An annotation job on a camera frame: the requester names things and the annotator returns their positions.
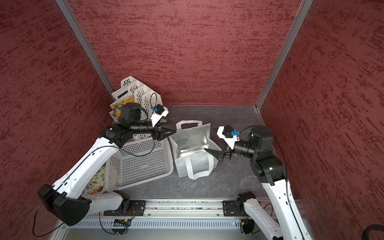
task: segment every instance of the gray floor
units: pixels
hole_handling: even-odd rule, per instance
[[[257,125],[256,115],[251,106],[167,106],[167,118],[173,123],[168,128],[175,129],[175,123],[181,120],[201,120],[211,123],[211,139],[220,147],[224,140],[216,135],[217,127],[231,125],[240,131],[248,126]],[[183,128],[195,126],[183,125]],[[242,133],[241,139],[247,139],[250,129]],[[176,167],[171,175],[151,182],[123,190],[131,198],[216,198],[235,197],[237,193],[252,191],[256,197],[267,197],[266,192],[253,174],[249,159],[232,156],[225,159],[207,177],[192,180],[179,178]]]

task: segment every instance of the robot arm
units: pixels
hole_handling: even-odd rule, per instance
[[[109,125],[101,133],[87,153],[53,185],[44,184],[38,195],[45,207],[67,225],[78,223],[86,215],[106,210],[128,211],[128,197],[123,198],[112,192],[101,195],[82,195],[83,189],[101,166],[124,144],[132,139],[133,134],[151,134],[155,140],[163,140],[175,133],[173,129],[162,127],[171,121],[163,118],[168,109],[156,106],[151,121],[140,120],[141,111],[147,115],[138,103],[128,103],[121,108],[119,122]]]
[[[228,146],[221,152],[205,150],[220,161],[225,155],[231,158],[233,153],[250,158],[252,171],[271,199],[280,224],[264,211],[251,192],[238,195],[239,212],[248,214],[268,239],[312,240],[293,200],[290,182],[286,179],[286,170],[280,159],[272,152],[273,136],[270,130],[261,125],[253,126],[248,142],[240,141],[238,132],[231,126],[219,127],[217,135]]]

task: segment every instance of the white plastic bracket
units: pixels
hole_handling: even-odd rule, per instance
[[[164,112],[162,112],[162,114],[157,114],[156,112],[153,112],[153,114],[151,115],[152,127],[154,127],[162,117],[166,117],[168,113],[169,111],[167,107],[164,107]]]
[[[233,146],[235,145],[235,142],[239,141],[239,137],[238,136],[232,136],[232,138],[226,138],[223,135],[223,131],[224,131],[224,126],[220,126],[218,128],[218,130],[217,130],[218,137],[224,139],[224,141],[228,144],[228,146],[231,149],[233,149]]]

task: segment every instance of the black cable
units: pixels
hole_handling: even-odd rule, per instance
[[[272,213],[273,213],[273,206],[272,206],[272,204],[267,204],[267,205],[265,205],[265,206],[263,207],[263,209],[265,209],[268,205],[271,205],[271,207],[272,207],[272,211],[271,211],[271,217],[272,217]]]
[[[254,125],[244,128],[243,130],[241,130],[241,131],[239,132],[239,135],[240,135],[240,133],[242,133],[244,130],[246,130],[246,129],[250,128],[250,127],[253,127],[253,126],[254,126]]]
[[[144,154],[144,155],[135,155],[135,154],[130,153],[130,152],[128,152],[128,151],[126,151],[126,150],[124,150],[124,149],[122,149],[122,148],[115,147],[115,146],[105,146],[105,147],[114,147],[114,148],[118,148],[118,149],[120,149],[120,150],[122,150],[122,151],[124,151],[124,152],[126,152],[126,153],[128,153],[128,154],[130,154],[130,155],[132,155],[132,156],[135,156],[135,157],[144,157],[144,156],[150,154],[150,153],[153,151],[153,149],[155,149],[155,145],[156,145],[156,143],[155,143],[155,139],[154,139],[153,137],[152,137],[152,139],[153,139],[153,147],[152,147],[152,149],[151,149],[151,151],[150,151],[149,153],[146,153],[146,154]]]
[[[154,138],[152,138],[153,139],[153,147],[152,147],[152,150],[149,152],[149,153],[146,153],[146,154],[144,154],[144,155],[135,155],[135,154],[132,154],[132,153],[130,153],[130,152],[128,152],[128,151],[126,151],[126,150],[124,150],[124,149],[121,149],[121,148],[119,148],[119,147],[115,147],[115,146],[102,146],[102,147],[98,147],[98,148],[96,148],[95,150],[93,150],[90,154],[88,154],[88,156],[86,156],[85,158],[84,158],[84,160],[82,160],[81,161],[81,163],[68,175],[68,177],[63,181],[63,183],[65,183],[68,179],[69,179],[69,177],[77,170],[77,168],[79,168],[79,166],[91,155],[91,154],[93,154],[95,151],[97,151],[98,149],[100,149],[100,148],[103,148],[103,147],[114,147],[114,148],[117,148],[117,149],[119,149],[119,150],[123,150],[124,152],[126,152],[126,153],[128,153],[128,154],[130,154],[130,155],[133,155],[133,156],[135,156],[135,157],[143,157],[143,156],[146,156],[146,155],[148,155],[148,154],[150,154],[152,151],[153,151],[153,149],[155,148],[155,139]],[[35,237],[43,237],[43,236],[46,236],[46,235],[48,235],[48,234],[50,234],[51,232],[53,232],[53,231],[55,231],[56,229],[58,229],[61,225],[63,225],[64,223],[62,223],[60,226],[58,226],[58,227],[56,227],[55,229],[53,229],[52,231],[50,231],[50,232],[48,232],[48,233],[46,233],[46,234],[43,234],[43,235],[36,235],[36,233],[35,233],[35,225],[36,225],[36,217],[37,217],[37,213],[38,213],[38,211],[40,210],[40,207],[44,204],[44,202],[48,199],[48,198],[50,198],[53,194],[54,194],[55,192],[53,192],[51,195],[49,195],[46,199],[44,199],[42,202],[41,202],[41,204],[40,204],[40,206],[37,208],[37,210],[36,210],[36,213],[35,213],[35,216],[34,216],[34,218],[33,218],[33,225],[32,225],[32,234],[35,236]]]
[[[242,133],[244,130],[246,130],[246,129],[250,128],[250,127],[253,127],[253,126],[254,126],[254,125],[249,126],[249,127],[246,127],[246,128],[244,128],[243,130],[241,130],[241,131],[239,132],[239,140],[240,140],[240,143],[241,143],[242,146],[243,146],[243,142],[241,141],[240,133]]]
[[[369,240],[369,233],[371,231],[382,231],[384,232],[384,225],[372,224],[369,225],[361,234],[361,240]]]
[[[100,215],[101,215],[101,213],[99,212],[99,223],[100,223],[101,229],[103,229],[104,232],[106,232],[106,233],[109,233],[109,234],[112,234],[112,235],[119,235],[119,233],[108,232],[107,230],[104,229],[103,225],[101,224]],[[126,231],[123,232],[123,233],[120,234],[120,235],[126,234],[126,233],[128,232],[128,227],[124,227],[123,230],[126,230]]]
[[[295,216],[295,213],[293,212],[293,209],[292,209],[292,206],[291,206],[291,201],[289,200],[289,194],[288,194],[288,164],[285,160],[285,156],[284,156],[284,153],[283,153],[283,149],[281,148],[279,142],[277,141],[277,138],[275,136],[273,136],[273,138],[275,139],[277,145],[279,146],[280,148],[280,152],[281,152],[281,155],[283,156],[283,159],[284,159],[284,163],[285,163],[285,189],[286,189],[286,194],[287,194],[287,200],[288,200],[288,205],[291,209],[291,212],[292,212],[292,215],[293,215],[293,218],[295,219],[295,222],[297,224],[297,227],[299,228],[299,231],[301,233],[301,237],[304,239],[304,235],[301,231],[301,228],[300,228],[300,225],[299,225],[299,222],[297,221],[296,219],[296,216]]]
[[[155,102],[155,105],[154,105],[154,108],[153,108],[151,116],[153,115],[153,112],[155,111],[155,107],[156,107],[156,104],[157,104],[157,94],[156,93],[152,93],[151,94],[151,97],[149,99],[149,103],[152,105],[152,96],[153,96],[153,94],[155,94],[155,96],[156,96],[156,102]]]

